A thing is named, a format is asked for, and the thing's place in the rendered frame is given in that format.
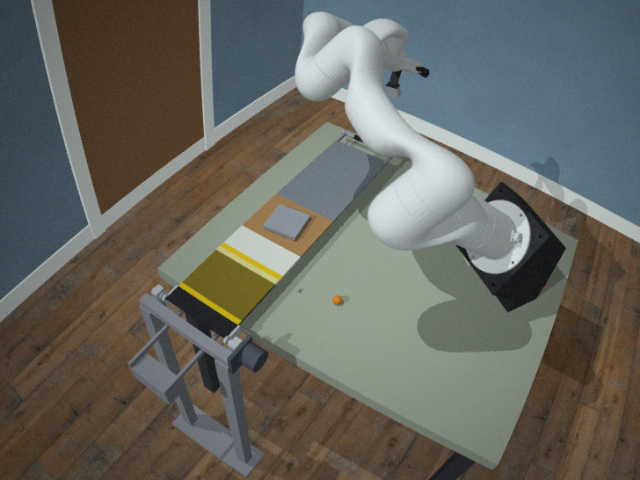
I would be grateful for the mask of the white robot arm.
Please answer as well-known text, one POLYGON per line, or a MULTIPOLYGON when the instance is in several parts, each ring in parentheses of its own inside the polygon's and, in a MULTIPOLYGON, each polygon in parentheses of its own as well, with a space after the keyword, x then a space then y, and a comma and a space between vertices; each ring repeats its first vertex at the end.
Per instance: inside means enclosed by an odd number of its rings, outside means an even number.
POLYGON ((486 202, 476 196, 468 165, 403 119, 383 88, 383 71, 392 71, 388 95, 399 98, 398 81, 407 62, 401 49, 409 32, 386 18, 364 26, 328 12, 309 14, 302 26, 295 83, 306 99, 318 102, 350 81, 345 113, 360 139, 379 155, 412 161, 371 203, 370 229, 393 249, 412 251, 450 242, 467 249, 471 262, 486 273, 510 271, 530 244, 526 215, 510 201, 486 202))

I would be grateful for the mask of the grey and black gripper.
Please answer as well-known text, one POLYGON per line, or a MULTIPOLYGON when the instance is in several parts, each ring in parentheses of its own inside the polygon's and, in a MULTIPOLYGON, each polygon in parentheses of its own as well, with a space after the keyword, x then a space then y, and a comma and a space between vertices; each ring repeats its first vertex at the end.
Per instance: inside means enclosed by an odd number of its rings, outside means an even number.
POLYGON ((429 69, 425 69, 421 67, 422 66, 421 62, 418 62, 408 56, 406 56, 406 59, 407 59, 407 62, 404 63, 404 66, 401 69, 402 71, 412 73, 415 75, 420 74, 421 76, 423 75, 425 78, 429 76, 429 69), (419 71, 421 71, 421 73, 419 71))

